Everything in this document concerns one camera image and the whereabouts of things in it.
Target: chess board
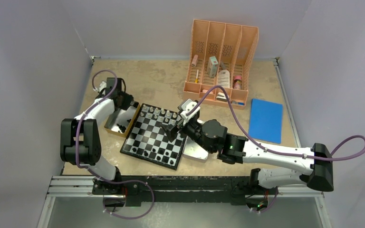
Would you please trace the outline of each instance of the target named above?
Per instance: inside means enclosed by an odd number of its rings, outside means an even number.
[[[176,170],[186,139],[178,134],[169,142],[161,125],[178,120],[175,112],[142,104],[120,152]]]

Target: black bracket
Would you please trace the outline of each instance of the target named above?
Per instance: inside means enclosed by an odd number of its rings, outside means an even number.
[[[314,156],[322,158],[332,158],[324,144],[315,143],[312,151]],[[314,164],[311,165],[313,172],[307,175],[301,175],[300,180],[307,184],[307,187],[317,191],[333,191],[334,190],[334,171],[332,161],[321,161],[314,159]]]
[[[115,78],[108,77],[107,78],[107,87],[106,94],[108,94],[111,89],[114,87]],[[114,107],[120,108],[122,110],[127,110],[134,103],[134,97],[132,95],[127,94],[126,92],[121,90],[122,78],[117,79],[117,86],[114,92],[111,94],[110,98],[114,101]]]
[[[76,165],[76,129],[79,120],[64,119],[61,122],[61,160]],[[101,156],[101,143],[96,120],[84,120],[80,134],[83,140],[79,141],[80,163],[95,165]]]

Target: metal plate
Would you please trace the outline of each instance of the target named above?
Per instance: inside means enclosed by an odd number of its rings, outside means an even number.
[[[113,132],[125,133],[120,129],[120,126],[121,128],[123,126],[125,129],[128,129],[129,124],[134,121],[133,118],[135,112],[136,107],[134,107],[133,105],[130,106],[127,110],[118,109],[113,114],[109,115],[104,127]]]
[[[187,143],[185,144],[184,152],[182,152],[184,157],[191,158],[197,161],[205,162],[208,159],[208,152],[200,147],[196,142],[194,142],[190,137],[187,137]]]

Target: toothbrush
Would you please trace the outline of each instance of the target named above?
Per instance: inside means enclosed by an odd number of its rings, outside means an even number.
[[[195,78],[195,83],[198,83],[198,73],[199,73],[199,70],[196,70],[196,78]]]

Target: small box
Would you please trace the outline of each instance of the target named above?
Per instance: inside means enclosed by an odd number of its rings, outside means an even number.
[[[230,72],[228,70],[219,71],[216,84],[223,88],[230,88]]]
[[[218,72],[218,60],[216,59],[215,56],[211,56],[209,58],[209,62],[208,62],[208,75],[209,78],[214,78],[216,76],[216,73]]]
[[[198,55],[195,55],[194,58],[192,58],[191,66],[196,67],[197,63],[198,63]]]

